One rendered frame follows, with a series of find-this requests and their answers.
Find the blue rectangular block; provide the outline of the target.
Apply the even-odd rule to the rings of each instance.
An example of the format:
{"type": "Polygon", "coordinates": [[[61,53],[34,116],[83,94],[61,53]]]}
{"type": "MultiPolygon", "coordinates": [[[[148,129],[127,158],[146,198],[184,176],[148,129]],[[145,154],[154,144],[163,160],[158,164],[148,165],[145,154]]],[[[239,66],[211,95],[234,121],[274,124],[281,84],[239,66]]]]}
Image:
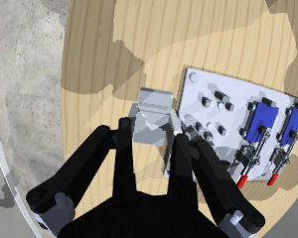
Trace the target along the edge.
{"type": "Polygon", "coordinates": [[[291,130],[298,132],[298,108],[291,106],[290,109],[292,111],[287,117],[286,123],[281,133],[281,140],[278,140],[278,143],[280,144],[290,145],[292,138],[289,136],[289,132],[291,130]]]}
{"type": "Polygon", "coordinates": [[[278,113],[278,107],[270,107],[269,105],[255,101],[255,110],[250,112],[245,130],[246,136],[242,137],[245,141],[259,142],[262,134],[258,132],[258,128],[263,125],[272,129],[276,115],[278,113]]]}

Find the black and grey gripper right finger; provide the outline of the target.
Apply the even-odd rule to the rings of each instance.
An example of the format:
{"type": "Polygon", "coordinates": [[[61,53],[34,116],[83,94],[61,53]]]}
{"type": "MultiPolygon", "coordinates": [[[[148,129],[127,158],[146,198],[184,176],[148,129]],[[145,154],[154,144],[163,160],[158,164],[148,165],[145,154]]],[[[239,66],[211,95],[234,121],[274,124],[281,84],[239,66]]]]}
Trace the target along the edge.
{"type": "Polygon", "coordinates": [[[174,194],[170,238],[202,235],[193,172],[217,227],[229,238],[252,238],[264,226],[264,216],[244,198],[210,144],[204,139],[189,140],[175,109],[170,109],[169,115],[166,137],[171,158],[167,194],[174,194]]]}

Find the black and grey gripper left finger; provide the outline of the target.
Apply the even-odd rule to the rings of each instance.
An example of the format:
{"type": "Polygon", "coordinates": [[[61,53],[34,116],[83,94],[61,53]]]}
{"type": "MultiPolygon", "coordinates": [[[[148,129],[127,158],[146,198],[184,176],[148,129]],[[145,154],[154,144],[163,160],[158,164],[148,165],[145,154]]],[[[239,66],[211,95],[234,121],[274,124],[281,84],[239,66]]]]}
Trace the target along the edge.
{"type": "Polygon", "coordinates": [[[26,200],[43,229],[58,237],[61,229],[73,221],[76,207],[109,150],[116,150],[111,237],[139,237],[141,219],[132,152],[137,108],[138,103],[132,103],[128,117],[119,118],[118,131],[106,125],[97,126],[53,177],[27,193],[26,200]]]}

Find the light grey metal fixture plate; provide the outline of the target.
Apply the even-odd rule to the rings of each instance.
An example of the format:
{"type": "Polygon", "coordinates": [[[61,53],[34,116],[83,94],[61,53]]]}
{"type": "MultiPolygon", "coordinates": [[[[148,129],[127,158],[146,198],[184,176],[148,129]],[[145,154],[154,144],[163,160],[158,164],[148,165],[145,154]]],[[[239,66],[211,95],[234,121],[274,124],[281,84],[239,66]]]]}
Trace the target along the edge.
{"type": "Polygon", "coordinates": [[[204,132],[211,132],[214,136],[213,143],[216,145],[215,151],[221,160],[230,162],[228,173],[233,180],[239,180],[241,171],[244,168],[242,163],[236,159],[242,145],[250,145],[239,134],[240,128],[245,129],[251,110],[247,108],[248,103],[254,103],[254,100],[261,102],[262,97],[276,102],[279,108],[278,116],[271,129],[271,138],[266,141],[260,153],[260,165],[255,165],[248,173],[247,180],[266,180],[272,177],[272,171],[276,167],[269,160],[275,148],[284,149],[287,152],[289,145],[281,147],[276,138],[277,133],[282,133],[288,114],[286,108],[294,107],[298,99],[287,94],[246,82],[240,79],[198,70],[186,67],[185,77],[182,87],[180,103],[177,117],[180,125],[189,140],[196,142],[197,139],[205,139],[204,132]],[[199,75],[197,82],[191,82],[189,75],[196,72],[199,75]],[[230,97],[229,102],[234,105],[230,112],[225,108],[225,102],[222,102],[223,108],[218,108],[221,102],[215,97],[215,91],[220,91],[230,97]],[[202,104],[203,97],[207,97],[214,103],[214,106],[205,107],[202,104]],[[201,122],[202,133],[196,130],[196,123],[201,122]],[[208,123],[213,124],[209,128],[208,123]],[[219,131],[219,125],[226,128],[225,137],[219,131]]]}

